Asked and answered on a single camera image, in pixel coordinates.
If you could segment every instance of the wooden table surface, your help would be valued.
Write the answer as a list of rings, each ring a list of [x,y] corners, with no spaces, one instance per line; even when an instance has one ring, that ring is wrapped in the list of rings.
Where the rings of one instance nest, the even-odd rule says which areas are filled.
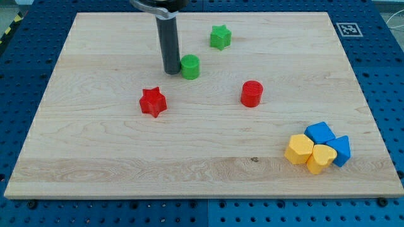
[[[404,194],[326,13],[180,13],[181,55],[198,79],[163,72],[144,13],[78,13],[24,143],[9,199],[342,198]],[[212,25],[232,44],[209,47]],[[243,82],[264,86],[241,105]],[[143,88],[168,109],[142,114]],[[320,175],[283,152],[327,122],[352,158]]]

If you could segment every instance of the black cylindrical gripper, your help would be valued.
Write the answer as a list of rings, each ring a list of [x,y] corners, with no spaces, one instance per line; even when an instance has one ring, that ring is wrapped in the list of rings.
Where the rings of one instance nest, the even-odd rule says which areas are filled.
[[[177,74],[181,70],[177,21],[175,17],[169,20],[156,18],[156,21],[163,56],[164,71],[170,75]]]

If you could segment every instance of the blue block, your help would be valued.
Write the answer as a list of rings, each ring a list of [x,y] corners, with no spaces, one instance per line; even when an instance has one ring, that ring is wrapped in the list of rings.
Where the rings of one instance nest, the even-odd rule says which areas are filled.
[[[338,139],[328,141],[326,142],[326,145],[336,150],[337,156],[334,159],[334,164],[339,167],[342,167],[351,157],[351,149],[349,147],[348,136],[343,136],[339,137]]]
[[[335,139],[334,133],[325,122],[310,125],[306,128],[304,134],[307,135],[314,144],[325,144],[326,142]]]

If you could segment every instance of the toy block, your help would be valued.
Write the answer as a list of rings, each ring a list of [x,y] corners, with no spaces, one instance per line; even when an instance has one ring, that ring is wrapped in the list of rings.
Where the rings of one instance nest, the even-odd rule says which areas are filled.
[[[326,142],[335,139],[334,133],[325,122],[310,125],[306,128],[304,134],[307,135],[315,144],[325,144]]]
[[[285,157],[294,165],[306,163],[312,153],[313,146],[313,141],[306,135],[293,135],[286,147]]]
[[[199,59],[195,55],[188,54],[181,59],[181,73],[185,79],[196,79],[199,76]]]
[[[351,157],[351,149],[349,146],[348,136],[339,137],[338,139],[333,139],[326,142],[327,146],[330,146],[336,150],[337,156],[334,159],[334,164],[342,167],[348,159]]]
[[[312,174],[319,174],[329,167],[335,158],[334,148],[323,144],[314,145],[313,152],[307,161],[307,168]]]
[[[226,28],[226,25],[212,26],[210,33],[210,46],[223,50],[229,46],[232,39],[232,32]]]
[[[157,117],[161,111],[167,109],[165,96],[160,93],[160,88],[143,89],[143,96],[139,100],[141,112]]]
[[[241,103],[246,107],[256,107],[261,101],[264,87],[258,81],[247,81],[242,85]]]

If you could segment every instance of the red cylinder block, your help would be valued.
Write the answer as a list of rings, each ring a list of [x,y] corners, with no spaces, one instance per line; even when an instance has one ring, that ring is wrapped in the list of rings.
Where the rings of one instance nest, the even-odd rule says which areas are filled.
[[[256,107],[261,101],[264,87],[258,81],[247,81],[242,86],[241,103],[246,107]]]

